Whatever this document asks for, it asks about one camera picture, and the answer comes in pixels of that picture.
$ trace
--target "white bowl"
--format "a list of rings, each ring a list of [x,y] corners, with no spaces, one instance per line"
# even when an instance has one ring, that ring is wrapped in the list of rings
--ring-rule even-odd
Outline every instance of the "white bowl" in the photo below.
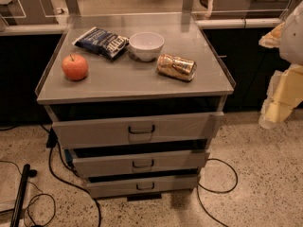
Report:
[[[130,49],[142,61],[159,57],[164,44],[161,35],[152,32],[136,33],[130,38]]]

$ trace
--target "apple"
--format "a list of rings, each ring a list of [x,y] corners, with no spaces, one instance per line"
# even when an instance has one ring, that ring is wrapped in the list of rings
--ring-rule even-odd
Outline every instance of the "apple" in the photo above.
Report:
[[[62,70],[67,79],[81,80],[87,76],[88,64],[83,56],[71,54],[63,59]]]

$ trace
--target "gold can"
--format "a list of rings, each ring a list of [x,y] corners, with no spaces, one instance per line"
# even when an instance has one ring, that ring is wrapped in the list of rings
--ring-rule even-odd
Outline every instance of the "gold can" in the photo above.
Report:
[[[157,71],[169,77],[191,81],[195,75],[197,63],[195,61],[168,54],[159,56]]]

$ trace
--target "speckled floor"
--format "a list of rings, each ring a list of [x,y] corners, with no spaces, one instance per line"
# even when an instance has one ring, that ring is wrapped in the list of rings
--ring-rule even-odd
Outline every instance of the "speckled floor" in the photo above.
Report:
[[[295,110],[285,124],[270,131],[258,125],[258,112],[227,113],[209,152],[211,158],[234,167],[239,182],[227,194],[215,194],[199,187],[206,210],[227,226],[302,226],[302,126],[303,110]],[[24,164],[30,164],[38,170],[38,175],[30,181],[53,196],[56,202],[56,215],[47,226],[98,226],[98,211],[90,197],[50,174],[50,149],[45,147],[46,140],[47,133],[41,126],[0,131],[0,160],[12,161],[21,169]],[[82,180],[64,168],[58,148],[54,149],[51,164],[58,176],[84,186]],[[201,176],[200,184],[213,190],[227,190],[235,183],[232,170],[218,161],[208,161]],[[0,179],[1,202],[13,200],[20,179],[16,167],[0,163]],[[39,193],[29,184],[25,205]],[[99,200],[101,226],[222,226],[205,213],[196,189],[165,193],[161,197],[147,201]],[[30,213],[36,224],[44,226],[53,210],[52,200],[42,196],[31,206]],[[0,226],[9,226],[9,215],[0,217]],[[27,216],[26,226],[32,225]]]

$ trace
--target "drawer handle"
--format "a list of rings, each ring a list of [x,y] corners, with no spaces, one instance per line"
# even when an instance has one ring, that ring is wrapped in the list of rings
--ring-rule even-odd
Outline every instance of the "drawer handle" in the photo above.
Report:
[[[151,160],[150,164],[148,164],[148,165],[141,165],[141,166],[137,166],[135,164],[135,162],[133,161],[133,168],[142,169],[142,168],[151,168],[151,167],[153,167],[153,160]]]
[[[136,185],[136,190],[138,191],[147,191],[153,189],[154,189],[154,183],[152,183],[151,186],[145,186],[145,187],[140,187],[139,184]]]
[[[133,130],[132,130],[132,127],[129,126],[129,133],[131,133],[131,134],[152,133],[152,132],[154,132],[154,130],[155,130],[155,126],[154,126],[154,125],[152,125],[150,131],[133,131]]]

